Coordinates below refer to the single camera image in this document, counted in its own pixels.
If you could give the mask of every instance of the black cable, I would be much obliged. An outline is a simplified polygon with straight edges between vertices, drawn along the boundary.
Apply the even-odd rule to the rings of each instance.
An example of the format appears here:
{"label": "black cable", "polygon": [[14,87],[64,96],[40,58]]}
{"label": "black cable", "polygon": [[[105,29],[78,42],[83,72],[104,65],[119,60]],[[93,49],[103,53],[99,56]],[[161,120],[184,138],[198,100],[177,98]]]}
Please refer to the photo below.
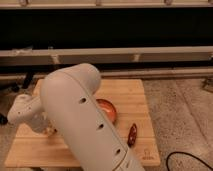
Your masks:
{"label": "black cable", "polygon": [[6,125],[8,122],[7,117],[0,113],[0,125]]}
{"label": "black cable", "polygon": [[171,158],[171,156],[173,156],[175,154],[183,154],[183,155],[186,155],[186,156],[190,156],[190,157],[198,160],[199,162],[201,162],[204,166],[206,166],[207,168],[209,168],[211,171],[213,171],[213,168],[210,165],[208,165],[206,162],[204,162],[202,159],[194,156],[193,154],[190,154],[190,153],[187,153],[187,152],[181,152],[181,151],[174,151],[174,152],[170,153],[167,156],[167,158],[166,158],[166,167],[167,167],[168,171],[171,171],[170,168],[169,168],[169,159]]}

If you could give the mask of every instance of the black wall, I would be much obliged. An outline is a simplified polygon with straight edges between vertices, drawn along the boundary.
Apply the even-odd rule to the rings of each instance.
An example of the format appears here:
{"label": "black wall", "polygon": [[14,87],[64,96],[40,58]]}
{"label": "black wall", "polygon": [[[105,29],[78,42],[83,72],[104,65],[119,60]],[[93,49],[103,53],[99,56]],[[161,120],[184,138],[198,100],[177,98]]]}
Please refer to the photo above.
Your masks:
{"label": "black wall", "polygon": [[0,10],[0,50],[213,45],[213,8]]}

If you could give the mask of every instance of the speckled floor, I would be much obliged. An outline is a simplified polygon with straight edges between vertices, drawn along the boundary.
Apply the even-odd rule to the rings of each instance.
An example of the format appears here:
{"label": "speckled floor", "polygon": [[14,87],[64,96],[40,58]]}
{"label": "speckled floor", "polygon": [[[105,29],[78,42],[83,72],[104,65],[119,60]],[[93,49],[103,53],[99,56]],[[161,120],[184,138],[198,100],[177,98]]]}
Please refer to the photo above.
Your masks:
{"label": "speckled floor", "polygon": [[[177,150],[193,153],[213,166],[213,93],[202,89],[203,80],[144,81],[161,157],[160,166],[146,167],[146,171],[166,171],[166,156]],[[0,93],[1,113],[7,113],[16,95],[8,90]],[[4,168],[15,131],[10,125],[0,127],[0,171],[30,170]],[[172,171],[208,171],[194,159],[182,155],[173,156],[170,167]]]}

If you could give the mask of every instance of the orange bowl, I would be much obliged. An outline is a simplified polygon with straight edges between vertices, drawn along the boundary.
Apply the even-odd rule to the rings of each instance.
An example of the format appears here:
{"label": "orange bowl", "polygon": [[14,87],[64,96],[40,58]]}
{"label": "orange bowl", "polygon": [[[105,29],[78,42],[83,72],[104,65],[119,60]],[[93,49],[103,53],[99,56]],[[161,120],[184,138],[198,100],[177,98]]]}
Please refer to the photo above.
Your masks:
{"label": "orange bowl", "polygon": [[102,110],[106,113],[109,120],[114,124],[117,118],[115,106],[105,99],[96,99],[96,100],[99,106],[102,108]]}

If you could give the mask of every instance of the cable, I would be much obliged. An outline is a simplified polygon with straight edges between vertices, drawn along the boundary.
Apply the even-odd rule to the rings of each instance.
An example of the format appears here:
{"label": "cable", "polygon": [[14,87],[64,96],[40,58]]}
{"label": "cable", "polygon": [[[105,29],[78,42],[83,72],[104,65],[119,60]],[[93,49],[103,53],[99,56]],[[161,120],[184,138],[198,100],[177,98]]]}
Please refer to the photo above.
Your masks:
{"label": "cable", "polygon": [[190,156],[196,160],[198,160],[199,162],[201,162],[204,166],[206,166],[207,168],[209,168],[211,171],[213,171],[213,168],[208,165],[206,162],[204,162],[202,159],[194,156],[193,154],[190,154],[190,153],[187,153],[187,152],[181,152],[181,151],[174,151],[172,153],[170,153],[167,158],[166,158],[166,168],[168,171],[171,171],[170,168],[169,168],[169,159],[171,158],[171,156],[175,155],[175,154],[183,154],[183,155],[186,155],[186,156]]}

